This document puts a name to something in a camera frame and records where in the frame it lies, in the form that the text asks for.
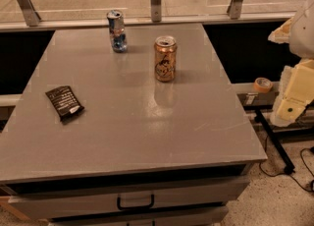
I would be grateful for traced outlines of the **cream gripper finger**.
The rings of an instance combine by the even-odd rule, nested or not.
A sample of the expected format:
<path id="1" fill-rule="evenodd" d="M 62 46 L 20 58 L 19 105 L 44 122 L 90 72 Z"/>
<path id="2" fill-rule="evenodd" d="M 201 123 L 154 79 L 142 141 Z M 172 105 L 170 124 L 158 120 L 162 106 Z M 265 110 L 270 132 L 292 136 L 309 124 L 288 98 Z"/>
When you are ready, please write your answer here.
<path id="1" fill-rule="evenodd" d="M 285 21 L 280 27 L 270 33 L 268 40 L 278 44 L 289 43 L 291 23 L 292 19 Z"/>
<path id="2" fill-rule="evenodd" d="M 294 123 L 313 100 L 314 61 L 301 60 L 294 67 L 285 66 L 270 116 L 271 123 L 278 127 Z"/>

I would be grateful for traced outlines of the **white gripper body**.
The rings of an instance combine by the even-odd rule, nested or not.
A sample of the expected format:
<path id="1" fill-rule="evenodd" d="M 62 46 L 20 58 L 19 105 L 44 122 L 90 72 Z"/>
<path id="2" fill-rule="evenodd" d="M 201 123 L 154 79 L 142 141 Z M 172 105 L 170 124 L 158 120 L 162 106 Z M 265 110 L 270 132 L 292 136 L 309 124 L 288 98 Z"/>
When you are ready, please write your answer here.
<path id="1" fill-rule="evenodd" d="M 314 58 L 314 0 L 306 0 L 294 15 L 289 50 L 301 58 Z"/>

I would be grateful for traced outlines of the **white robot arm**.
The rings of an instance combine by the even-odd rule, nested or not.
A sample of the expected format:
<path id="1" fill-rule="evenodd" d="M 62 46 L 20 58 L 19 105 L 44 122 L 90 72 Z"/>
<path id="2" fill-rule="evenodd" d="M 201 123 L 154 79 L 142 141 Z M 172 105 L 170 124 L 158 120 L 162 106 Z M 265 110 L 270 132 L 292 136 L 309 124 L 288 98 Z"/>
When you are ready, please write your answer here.
<path id="1" fill-rule="evenodd" d="M 284 66 L 270 117 L 273 125 L 286 127 L 314 100 L 314 0 L 306 0 L 268 39 L 287 43 L 289 51 L 300 58 L 294 67 Z"/>

